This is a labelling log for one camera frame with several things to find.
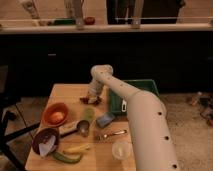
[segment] wooden table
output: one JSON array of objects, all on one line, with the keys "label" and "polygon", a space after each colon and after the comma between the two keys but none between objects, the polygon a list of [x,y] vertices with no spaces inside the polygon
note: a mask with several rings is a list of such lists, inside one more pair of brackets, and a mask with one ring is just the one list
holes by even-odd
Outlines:
[{"label": "wooden table", "polygon": [[[104,88],[101,95],[102,102],[98,106],[85,105],[79,101],[80,97],[87,94],[88,84],[55,84],[49,97],[47,106],[63,102],[69,108],[69,118],[67,122],[80,119],[83,110],[91,107],[95,111],[95,118],[101,116],[108,111],[108,88]],[[39,130],[45,126],[41,123]],[[118,130],[126,129],[128,134],[110,137],[104,141],[94,139],[96,132],[110,133]],[[135,171],[135,160],[131,145],[131,155],[126,160],[120,161],[112,156],[112,144],[116,140],[126,140],[131,145],[131,137],[129,133],[128,121],[126,118],[119,118],[113,121],[109,126],[100,129],[96,126],[95,120],[90,126],[89,136],[84,138],[78,134],[72,134],[60,139],[58,151],[62,152],[70,146],[77,146],[83,143],[90,143],[91,149],[83,156],[82,160],[77,164],[66,164],[56,161],[51,155],[45,158],[37,155],[31,148],[27,162],[26,170],[72,170],[72,171]]]}]

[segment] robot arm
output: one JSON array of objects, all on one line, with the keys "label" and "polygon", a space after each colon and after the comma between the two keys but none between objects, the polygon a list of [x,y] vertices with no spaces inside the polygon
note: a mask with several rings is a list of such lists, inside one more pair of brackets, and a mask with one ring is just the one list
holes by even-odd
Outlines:
[{"label": "robot arm", "polygon": [[164,104],[151,92],[131,86],[113,77],[112,73],[110,65],[94,66],[88,94],[98,97],[107,85],[127,102],[137,171],[179,171]]}]

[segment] dark cabinet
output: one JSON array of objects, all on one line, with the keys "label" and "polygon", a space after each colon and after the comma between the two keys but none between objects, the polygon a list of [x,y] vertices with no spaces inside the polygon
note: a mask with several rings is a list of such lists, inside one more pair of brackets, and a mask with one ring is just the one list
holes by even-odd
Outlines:
[{"label": "dark cabinet", "polygon": [[154,79],[160,92],[212,91],[212,40],[213,32],[1,35],[0,63],[11,66],[22,95],[89,83],[97,64],[112,65],[120,79]]}]

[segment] cucumber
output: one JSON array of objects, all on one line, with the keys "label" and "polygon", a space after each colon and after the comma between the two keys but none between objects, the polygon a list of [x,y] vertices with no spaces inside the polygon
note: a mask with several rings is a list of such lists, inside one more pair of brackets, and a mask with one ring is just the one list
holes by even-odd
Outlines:
[{"label": "cucumber", "polygon": [[53,158],[55,158],[56,160],[59,160],[61,162],[75,164],[81,160],[81,158],[83,157],[83,154],[79,154],[77,158],[71,159],[71,158],[55,151],[55,152],[53,152],[52,156],[53,156]]}]

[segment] food item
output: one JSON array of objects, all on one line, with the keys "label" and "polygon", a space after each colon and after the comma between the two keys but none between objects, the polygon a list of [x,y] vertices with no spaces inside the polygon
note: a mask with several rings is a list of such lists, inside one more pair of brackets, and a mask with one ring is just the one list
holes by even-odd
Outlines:
[{"label": "food item", "polygon": [[81,119],[87,120],[91,124],[92,121],[94,120],[94,115],[95,115],[95,112],[93,108],[86,107],[82,113]]},{"label": "food item", "polygon": [[91,95],[90,93],[87,93],[87,96],[81,97],[80,101],[84,104],[98,105],[101,102],[101,98],[99,96],[94,96],[94,95]]},{"label": "food item", "polygon": [[79,145],[77,147],[70,147],[63,151],[64,154],[84,153],[90,149],[89,144]]},{"label": "food item", "polygon": [[63,119],[64,119],[64,113],[62,112],[54,112],[51,116],[50,116],[50,122],[52,124],[58,124],[60,123]]},{"label": "food item", "polygon": [[86,17],[84,19],[84,22],[86,25],[93,25],[95,24],[95,18],[94,17]]},{"label": "food item", "polygon": [[53,157],[56,159],[56,160],[59,160],[59,161],[62,161],[64,163],[69,163],[69,164],[75,164],[75,163],[78,163],[82,157],[83,157],[83,154],[79,154],[77,158],[69,158],[59,152],[54,152],[53,153]]}]

